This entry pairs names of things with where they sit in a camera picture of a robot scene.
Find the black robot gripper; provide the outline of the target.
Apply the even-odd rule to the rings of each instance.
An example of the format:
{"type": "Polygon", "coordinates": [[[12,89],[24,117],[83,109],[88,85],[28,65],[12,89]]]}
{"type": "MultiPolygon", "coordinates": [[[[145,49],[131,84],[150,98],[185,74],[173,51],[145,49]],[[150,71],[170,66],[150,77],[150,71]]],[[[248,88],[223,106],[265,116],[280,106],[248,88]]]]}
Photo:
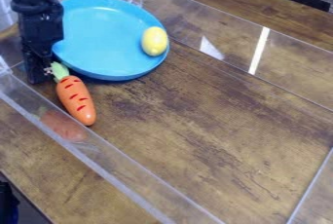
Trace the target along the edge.
{"type": "Polygon", "coordinates": [[[59,0],[12,0],[11,8],[19,14],[19,26],[23,43],[24,69],[32,84],[40,84],[52,78],[51,53],[55,43],[64,39],[64,8],[59,0]]]}

